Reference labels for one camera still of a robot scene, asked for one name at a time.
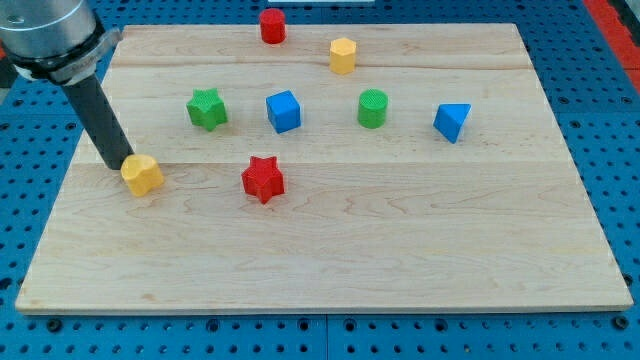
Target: blue cube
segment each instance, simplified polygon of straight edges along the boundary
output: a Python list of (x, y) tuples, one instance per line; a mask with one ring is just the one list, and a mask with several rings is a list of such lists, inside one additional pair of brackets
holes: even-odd
[(471, 105), (469, 104), (440, 104), (433, 126), (450, 143), (455, 144), (458, 141), (458, 136), (460, 136), (469, 110), (471, 110)]
[(267, 115), (278, 134), (300, 126), (300, 104), (289, 90), (267, 98)]

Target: red star block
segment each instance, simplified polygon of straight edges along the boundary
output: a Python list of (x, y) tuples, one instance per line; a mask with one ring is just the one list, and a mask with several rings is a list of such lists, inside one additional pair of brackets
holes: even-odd
[(266, 204), (272, 196), (284, 194), (284, 179), (275, 156), (262, 159), (252, 156), (249, 167), (242, 173), (244, 192), (257, 196)]

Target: blue pegboard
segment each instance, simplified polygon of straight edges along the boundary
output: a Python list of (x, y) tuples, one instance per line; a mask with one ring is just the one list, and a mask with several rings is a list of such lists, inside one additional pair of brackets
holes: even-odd
[[(263, 0), (92, 4), (107, 27), (256, 23), (267, 6)], [(516, 23), (638, 298), (640, 99), (580, 2), (377, 0), (374, 7), (285, 11), (290, 24)], [(23, 317), (13, 302), (80, 132), (64, 95), (47, 82), (18, 80), (0, 107), (0, 358), (640, 357), (637, 306), (625, 313), (526, 316), (65, 317), (61, 323)]]

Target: yellow block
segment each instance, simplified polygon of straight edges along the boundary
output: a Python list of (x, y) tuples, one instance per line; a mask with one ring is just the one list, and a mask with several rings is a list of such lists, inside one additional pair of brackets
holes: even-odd
[(120, 173), (135, 196), (144, 196), (149, 190), (164, 183), (158, 162), (149, 155), (127, 156)]
[(356, 69), (356, 42), (340, 38), (331, 42), (329, 69), (336, 74), (344, 75)]

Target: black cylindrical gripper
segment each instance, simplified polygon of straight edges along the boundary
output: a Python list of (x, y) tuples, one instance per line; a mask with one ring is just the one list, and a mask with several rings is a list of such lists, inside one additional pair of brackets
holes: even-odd
[(104, 163), (109, 169), (120, 170), (124, 159), (133, 154), (133, 149), (98, 78), (91, 75), (75, 85), (63, 86), (62, 89)]

